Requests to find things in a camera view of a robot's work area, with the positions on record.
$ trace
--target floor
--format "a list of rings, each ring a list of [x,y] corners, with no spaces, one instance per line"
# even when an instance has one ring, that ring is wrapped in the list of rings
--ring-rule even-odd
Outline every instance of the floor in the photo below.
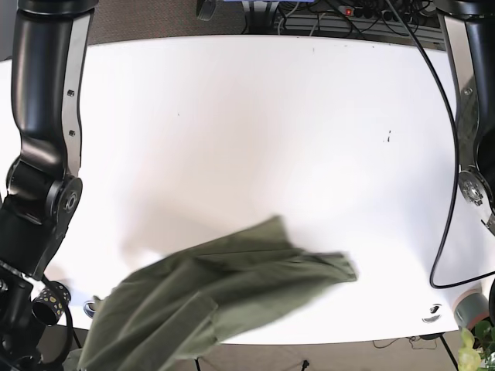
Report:
[[[86,331],[77,330],[82,343]],[[48,362],[60,351],[64,327],[49,328],[40,343]],[[461,342],[458,332],[448,332],[445,340],[455,357]],[[201,371],[428,371],[455,370],[441,341],[399,339],[321,345],[219,345],[200,358]],[[172,371],[196,371],[193,360],[179,361]]]
[[[169,36],[241,34],[240,2],[217,2],[209,22],[196,19],[196,0],[100,0],[90,44]]]

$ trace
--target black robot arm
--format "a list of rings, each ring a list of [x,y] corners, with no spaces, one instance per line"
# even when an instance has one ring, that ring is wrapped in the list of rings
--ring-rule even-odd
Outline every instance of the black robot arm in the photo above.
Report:
[[[80,201],[79,98],[96,4],[97,0],[19,0],[12,113],[21,151],[7,175],[8,194],[0,204],[0,370],[59,369],[70,350],[68,337],[62,359],[42,362],[36,347],[48,323],[33,313],[32,285],[24,276],[43,280],[53,289],[43,272]]]
[[[495,234],[495,2],[435,5],[456,87],[459,187]]]

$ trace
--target green cloth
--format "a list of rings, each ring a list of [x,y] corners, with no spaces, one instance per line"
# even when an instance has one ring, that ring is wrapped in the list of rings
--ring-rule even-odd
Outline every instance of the green cloth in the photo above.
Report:
[[[78,369],[164,371],[355,280],[342,254],[293,247],[276,217],[131,274],[98,306]]]

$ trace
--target table surface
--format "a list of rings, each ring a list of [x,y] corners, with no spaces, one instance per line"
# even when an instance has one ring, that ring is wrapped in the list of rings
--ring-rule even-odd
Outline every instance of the table surface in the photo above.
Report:
[[[428,53],[453,102],[446,54]],[[0,63],[0,174],[19,153],[10,73]],[[452,135],[417,50],[271,36],[94,46],[80,107],[84,194],[46,271],[70,287],[75,326],[89,328],[82,304],[132,271],[278,214],[295,245],[347,253],[359,279],[229,342],[456,329],[450,305],[470,287],[428,284],[449,208]],[[458,200],[440,284],[495,263],[495,239]],[[442,317],[426,324],[434,304]]]

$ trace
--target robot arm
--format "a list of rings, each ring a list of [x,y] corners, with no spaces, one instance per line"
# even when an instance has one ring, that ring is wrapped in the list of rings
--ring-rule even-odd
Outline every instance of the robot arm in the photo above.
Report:
[[[495,235],[495,2],[435,5],[456,87],[459,187]]]
[[[0,260],[41,279],[79,203],[80,83],[97,0],[20,0],[12,112],[21,153],[0,209]]]

